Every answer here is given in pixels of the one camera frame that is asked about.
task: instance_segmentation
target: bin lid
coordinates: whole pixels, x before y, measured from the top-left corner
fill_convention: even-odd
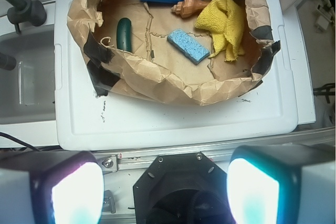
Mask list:
[[[109,93],[97,97],[67,28],[72,0],[56,0],[56,123],[66,150],[124,150],[202,144],[288,133],[298,124],[293,74],[279,0],[267,0],[274,40],[281,40],[263,83],[207,106],[165,105]]]

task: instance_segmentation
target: green cucumber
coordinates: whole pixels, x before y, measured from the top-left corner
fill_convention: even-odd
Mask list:
[[[127,52],[132,52],[131,42],[132,23],[128,18],[122,18],[117,26],[117,48]]]

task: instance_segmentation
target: sponge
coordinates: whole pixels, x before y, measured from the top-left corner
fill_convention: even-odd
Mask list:
[[[167,40],[177,47],[195,65],[199,64],[210,54],[208,49],[181,29],[177,29],[168,34]]]

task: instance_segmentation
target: crumpled brown paper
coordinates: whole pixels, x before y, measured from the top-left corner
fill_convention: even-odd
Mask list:
[[[68,28],[79,45],[86,64],[92,58],[84,53],[89,33],[97,43],[110,37],[104,46],[111,59],[100,68],[117,74],[120,80],[109,91],[168,104],[208,105],[237,97],[252,89],[262,78],[251,68],[261,56],[265,40],[255,39],[250,31],[270,26],[266,0],[235,0],[246,7],[246,23],[242,40],[245,55],[237,62],[225,62],[225,52],[194,65],[166,36],[182,29],[213,52],[212,38],[205,30],[194,28],[197,15],[182,19],[170,12],[171,5],[141,3],[139,0],[73,0],[68,13]],[[133,53],[114,48],[120,18],[132,21]]]

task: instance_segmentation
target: yellow cloth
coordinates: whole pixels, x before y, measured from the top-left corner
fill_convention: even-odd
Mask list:
[[[197,18],[195,27],[212,33],[215,57],[226,50],[226,61],[234,61],[244,50],[240,43],[244,32],[244,10],[233,0],[212,0]]]

